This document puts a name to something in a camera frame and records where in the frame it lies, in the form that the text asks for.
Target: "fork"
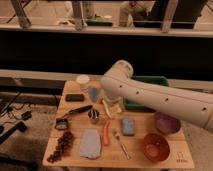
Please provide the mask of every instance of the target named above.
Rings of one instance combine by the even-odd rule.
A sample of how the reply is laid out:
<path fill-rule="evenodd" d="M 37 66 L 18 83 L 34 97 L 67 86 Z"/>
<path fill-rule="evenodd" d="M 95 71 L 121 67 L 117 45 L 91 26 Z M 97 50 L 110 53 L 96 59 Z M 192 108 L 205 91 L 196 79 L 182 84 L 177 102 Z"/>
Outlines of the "fork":
<path fill-rule="evenodd" d="M 113 131 L 113 135 L 114 135 L 115 139 L 118 140 L 119 145 L 120 145 L 122 151 L 123 151 L 124 154 L 126 155 L 126 158 L 127 158 L 128 160 L 131 159 L 131 156 L 128 154 L 128 152 L 127 152 L 127 150 L 126 150 L 126 147 L 125 147 L 124 144 L 121 142 L 121 139 L 120 139 L 120 136 L 119 136 L 118 132 L 117 132 L 117 131 Z"/>

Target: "carrot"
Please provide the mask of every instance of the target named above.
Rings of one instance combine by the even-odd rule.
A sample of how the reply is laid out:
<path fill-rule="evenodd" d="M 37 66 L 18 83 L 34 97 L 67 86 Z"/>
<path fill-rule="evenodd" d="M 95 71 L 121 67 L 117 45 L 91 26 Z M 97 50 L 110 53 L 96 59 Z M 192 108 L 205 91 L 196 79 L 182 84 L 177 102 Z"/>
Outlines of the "carrot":
<path fill-rule="evenodd" d="M 106 121 L 103 128 L 103 145 L 107 146 L 109 145 L 109 121 Z"/>

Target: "white cup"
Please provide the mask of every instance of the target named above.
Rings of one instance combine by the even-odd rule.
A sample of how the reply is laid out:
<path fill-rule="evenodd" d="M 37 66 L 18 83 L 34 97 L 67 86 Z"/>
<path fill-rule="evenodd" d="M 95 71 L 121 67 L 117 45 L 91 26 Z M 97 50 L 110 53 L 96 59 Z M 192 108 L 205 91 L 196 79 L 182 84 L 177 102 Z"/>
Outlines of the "white cup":
<path fill-rule="evenodd" d="M 79 75 L 76 78 L 76 82 L 79 84 L 82 91 L 87 92 L 89 88 L 90 78 L 88 75 Z"/>

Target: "blue sponge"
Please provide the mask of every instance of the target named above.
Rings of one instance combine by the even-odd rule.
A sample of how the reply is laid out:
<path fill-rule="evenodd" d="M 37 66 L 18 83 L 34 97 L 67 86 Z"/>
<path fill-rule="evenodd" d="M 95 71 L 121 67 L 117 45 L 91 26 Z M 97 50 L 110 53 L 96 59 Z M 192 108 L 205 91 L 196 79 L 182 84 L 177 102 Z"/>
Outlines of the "blue sponge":
<path fill-rule="evenodd" d="M 135 122 L 132 118 L 124 117 L 122 119 L 122 132 L 126 136 L 135 135 Z"/>

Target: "orange bowl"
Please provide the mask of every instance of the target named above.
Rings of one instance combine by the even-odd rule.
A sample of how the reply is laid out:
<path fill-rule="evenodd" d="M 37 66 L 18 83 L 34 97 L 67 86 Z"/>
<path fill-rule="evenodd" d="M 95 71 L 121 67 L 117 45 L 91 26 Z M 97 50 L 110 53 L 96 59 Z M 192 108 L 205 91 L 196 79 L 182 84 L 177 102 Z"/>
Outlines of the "orange bowl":
<path fill-rule="evenodd" d="M 164 161 L 170 153 L 166 139 L 158 134 L 147 134 L 142 143 L 144 155 L 152 162 Z"/>

